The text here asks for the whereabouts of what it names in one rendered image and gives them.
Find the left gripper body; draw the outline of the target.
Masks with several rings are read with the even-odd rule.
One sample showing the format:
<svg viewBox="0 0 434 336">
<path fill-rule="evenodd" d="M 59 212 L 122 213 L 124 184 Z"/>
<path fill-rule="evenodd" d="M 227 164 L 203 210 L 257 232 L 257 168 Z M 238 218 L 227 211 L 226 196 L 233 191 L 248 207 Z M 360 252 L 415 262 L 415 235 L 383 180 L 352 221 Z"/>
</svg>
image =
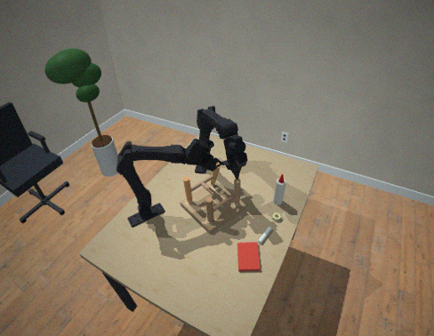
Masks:
<svg viewBox="0 0 434 336">
<path fill-rule="evenodd" d="M 226 152 L 230 153 L 232 151 L 226 151 Z M 227 160 L 223 161 L 221 163 L 222 163 L 222 165 L 226 165 L 226 167 L 227 167 L 228 170 L 238 167 L 237 163 L 229 164 Z"/>
</svg>

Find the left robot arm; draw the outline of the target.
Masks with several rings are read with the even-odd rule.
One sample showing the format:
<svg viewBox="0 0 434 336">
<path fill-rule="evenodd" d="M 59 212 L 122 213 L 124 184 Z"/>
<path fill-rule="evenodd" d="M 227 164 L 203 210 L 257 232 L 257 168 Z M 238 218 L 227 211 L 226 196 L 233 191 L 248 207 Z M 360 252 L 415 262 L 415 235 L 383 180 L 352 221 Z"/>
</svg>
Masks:
<svg viewBox="0 0 434 336">
<path fill-rule="evenodd" d="M 200 130 L 199 139 L 210 139 L 210 133 L 213 128 L 219 133 L 220 139 L 225 139 L 224 147 L 226 151 L 227 161 L 229 164 L 237 163 L 240 167 L 246 165 L 247 155 L 245 151 L 245 143 L 241 136 L 237 135 L 237 124 L 230 119 L 224 118 L 215 111 L 215 106 L 208 107 L 203 110 L 202 108 L 197 111 L 197 126 Z M 208 128 L 206 128 L 208 127 Z M 206 168 L 202 165 L 197 165 L 195 173 L 205 173 Z"/>
</svg>

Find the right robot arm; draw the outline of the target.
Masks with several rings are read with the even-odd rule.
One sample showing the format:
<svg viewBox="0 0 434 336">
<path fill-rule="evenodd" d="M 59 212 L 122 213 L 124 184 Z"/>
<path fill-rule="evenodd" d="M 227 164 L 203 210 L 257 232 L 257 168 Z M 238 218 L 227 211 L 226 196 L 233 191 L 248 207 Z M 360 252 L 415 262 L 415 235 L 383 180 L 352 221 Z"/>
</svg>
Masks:
<svg viewBox="0 0 434 336">
<path fill-rule="evenodd" d="M 125 147 L 125 145 L 127 146 Z M 187 148 L 184 148 L 181 145 L 145 147 L 132 145 L 131 141 L 127 141 L 117 157 L 117 172 L 120 173 L 120 175 L 123 175 L 127 180 L 137 198 L 137 203 L 139 204 L 138 210 L 140 207 L 138 213 L 127 218 L 131 227 L 135 227 L 142 222 L 150 220 L 165 212 L 165 209 L 161 204 L 151 206 L 151 194 L 149 190 L 144 188 L 137 172 L 135 171 L 133 161 L 160 160 L 171 162 L 171 164 L 182 163 L 198 165 L 200 157 L 201 163 L 209 163 L 211 156 L 206 152 L 208 152 L 212 147 L 213 141 L 206 138 L 202 138 L 201 140 L 193 139 Z M 125 154 L 123 155 L 123 153 Z M 139 215 L 139 213 L 141 215 Z"/>
</svg>

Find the light grey cylinder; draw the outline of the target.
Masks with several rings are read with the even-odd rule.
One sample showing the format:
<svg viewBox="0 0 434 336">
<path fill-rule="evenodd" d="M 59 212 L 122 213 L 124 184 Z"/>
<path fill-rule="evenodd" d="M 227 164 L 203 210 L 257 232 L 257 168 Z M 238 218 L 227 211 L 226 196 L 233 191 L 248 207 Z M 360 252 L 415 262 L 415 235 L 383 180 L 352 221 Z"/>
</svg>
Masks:
<svg viewBox="0 0 434 336">
<path fill-rule="evenodd" d="M 261 238 L 258 240 L 258 243 L 259 244 L 261 244 L 263 241 L 264 241 L 264 239 L 267 237 L 267 235 L 269 234 L 269 232 L 272 230 L 272 228 L 271 227 L 268 227 L 267 229 L 266 229 L 266 231 L 263 233 L 263 235 L 261 236 Z"/>
</svg>

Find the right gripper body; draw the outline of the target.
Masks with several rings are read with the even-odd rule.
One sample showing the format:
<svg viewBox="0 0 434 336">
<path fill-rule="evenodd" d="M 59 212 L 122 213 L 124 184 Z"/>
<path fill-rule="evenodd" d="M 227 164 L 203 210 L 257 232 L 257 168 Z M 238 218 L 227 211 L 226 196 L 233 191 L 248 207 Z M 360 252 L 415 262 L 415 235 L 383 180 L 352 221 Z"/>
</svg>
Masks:
<svg viewBox="0 0 434 336">
<path fill-rule="evenodd" d="M 213 168 L 216 165 L 216 163 L 214 162 L 215 159 L 212 158 L 212 155 L 209 154 L 208 152 L 207 152 L 207 154 L 211 156 L 211 159 L 210 159 L 209 163 L 201 163 L 201 157 L 200 157 L 200 162 L 199 162 L 198 165 L 204 166 L 204 168 L 206 168 L 206 170 L 213 171 Z"/>
</svg>

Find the white glue bottle with red cap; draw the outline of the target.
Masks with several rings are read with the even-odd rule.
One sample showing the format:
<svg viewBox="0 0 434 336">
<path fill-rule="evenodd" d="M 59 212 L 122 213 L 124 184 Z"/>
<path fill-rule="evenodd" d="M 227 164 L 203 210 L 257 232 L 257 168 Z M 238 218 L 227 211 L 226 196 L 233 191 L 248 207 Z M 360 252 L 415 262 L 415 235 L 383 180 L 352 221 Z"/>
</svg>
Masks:
<svg viewBox="0 0 434 336">
<path fill-rule="evenodd" d="M 276 187 L 275 187 L 273 203 L 276 205 L 280 205 L 283 202 L 283 197 L 285 193 L 285 184 L 286 184 L 286 180 L 284 179 L 284 176 L 281 175 L 281 177 L 277 179 Z"/>
</svg>

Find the red flat rectangular block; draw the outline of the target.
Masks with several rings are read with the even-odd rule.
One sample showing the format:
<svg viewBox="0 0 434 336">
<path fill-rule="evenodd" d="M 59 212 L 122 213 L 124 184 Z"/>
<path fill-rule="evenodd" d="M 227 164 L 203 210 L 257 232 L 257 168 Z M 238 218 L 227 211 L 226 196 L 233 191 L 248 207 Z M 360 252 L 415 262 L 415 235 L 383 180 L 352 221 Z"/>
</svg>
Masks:
<svg viewBox="0 0 434 336">
<path fill-rule="evenodd" d="M 260 271 L 258 243 L 237 243 L 238 271 Z"/>
</svg>

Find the pale yellow roll of tape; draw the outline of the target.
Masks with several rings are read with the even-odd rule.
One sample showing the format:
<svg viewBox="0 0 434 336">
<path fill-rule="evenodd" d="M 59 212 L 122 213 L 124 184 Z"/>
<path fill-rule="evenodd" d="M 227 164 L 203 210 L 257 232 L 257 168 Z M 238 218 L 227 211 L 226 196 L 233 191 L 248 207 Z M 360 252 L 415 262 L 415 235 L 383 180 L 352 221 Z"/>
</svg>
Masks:
<svg viewBox="0 0 434 336">
<path fill-rule="evenodd" d="M 276 218 L 276 217 L 279 217 L 279 218 Z M 275 222 L 278 222 L 278 221 L 280 221 L 280 219 L 281 219 L 281 215 L 280 215 L 279 213 L 275 212 L 275 213 L 273 214 L 273 216 L 272 216 L 272 219 L 273 219 Z"/>
</svg>

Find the wooden stool legs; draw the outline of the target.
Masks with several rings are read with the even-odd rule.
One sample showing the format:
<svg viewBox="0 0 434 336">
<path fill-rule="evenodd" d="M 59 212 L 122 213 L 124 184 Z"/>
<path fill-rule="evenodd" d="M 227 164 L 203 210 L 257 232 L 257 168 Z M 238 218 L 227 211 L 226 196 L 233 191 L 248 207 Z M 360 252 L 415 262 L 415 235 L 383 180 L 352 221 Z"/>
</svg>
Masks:
<svg viewBox="0 0 434 336">
<path fill-rule="evenodd" d="M 230 200 L 232 200 L 234 197 L 234 203 L 235 205 L 238 205 L 240 203 L 240 179 L 234 179 L 234 193 L 230 196 L 228 196 L 227 198 L 223 199 L 221 196 L 219 196 L 215 191 L 213 191 L 209 186 L 206 185 L 206 182 L 210 181 L 211 185 L 213 185 L 217 179 L 218 176 L 218 172 L 220 170 L 220 166 L 217 167 L 212 175 L 210 175 L 209 177 L 205 178 L 204 180 L 201 180 L 200 182 L 198 182 L 196 185 L 194 185 L 193 187 L 190 186 L 190 180 L 189 177 L 184 177 L 183 178 L 183 182 L 184 182 L 184 188 L 185 188 L 185 193 L 186 193 L 186 197 L 187 197 L 187 201 L 189 202 L 189 204 L 192 203 L 192 191 L 199 188 L 200 186 L 204 187 L 209 193 L 211 193 L 216 199 L 218 199 L 220 201 L 220 203 L 218 203 L 217 205 L 213 206 L 213 199 L 211 197 L 207 197 L 205 199 L 206 202 L 206 211 L 207 211 L 207 220 L 209 223 L 213 223 L 214 219 L 213 219 L 213 212 L 215 212 L 216 210 L 218 210 L 219 208 L 221 208 L 223 205 L 225 205 L 227 202 L 229 202 Z"/>
</svg>

